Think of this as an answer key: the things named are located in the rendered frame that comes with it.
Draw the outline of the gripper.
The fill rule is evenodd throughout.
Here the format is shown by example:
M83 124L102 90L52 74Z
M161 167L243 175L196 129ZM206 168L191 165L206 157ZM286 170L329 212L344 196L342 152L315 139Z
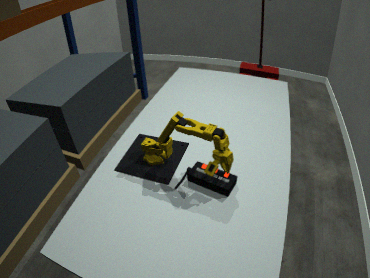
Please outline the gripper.
M213 150L212 157L214 159L213 162L209 162L206 169L204 170L205 173L207 173L210 176L214 176L216 173L219 163L222 167L222 169L229 174L232 163L233 163L233 152L230 151L230 149L226 149L223 152L219 150ZM223 164L222 164L223 163ZM226 167L225 167L226 166Z

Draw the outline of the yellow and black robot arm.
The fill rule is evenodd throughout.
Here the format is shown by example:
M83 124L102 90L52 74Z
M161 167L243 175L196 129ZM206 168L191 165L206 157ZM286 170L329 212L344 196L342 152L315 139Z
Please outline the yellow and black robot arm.
M167 126L161 133L160 137L158 138L158 142L150 138L147 138L145 140L145 142L142 144L143 150L145 151L145 156L143 157L144 161L147 161L150 165L164 164L164 159L161 158L160 156L163 156L165 159L168 159L170 155L173 153L172 151L173 142L172 137L170 137L170 135L174 129L176 129L176 131L178 132L187 135L193 135L210 142L212 142L213 140L215 149L221 152L228 149L228 146L230 144L229 138L228 135L226 135L225 130L223 128L216 128L217 125L213 124L206 125L193 119L183 118L183 116L184 115L180 111L178 111L170 119L169 123L167 124ZM194 128L185 127L185 125L189 125ZM166 152L166 154L164 151ZM155 155L155 153L156 154L158 153L159 156Z

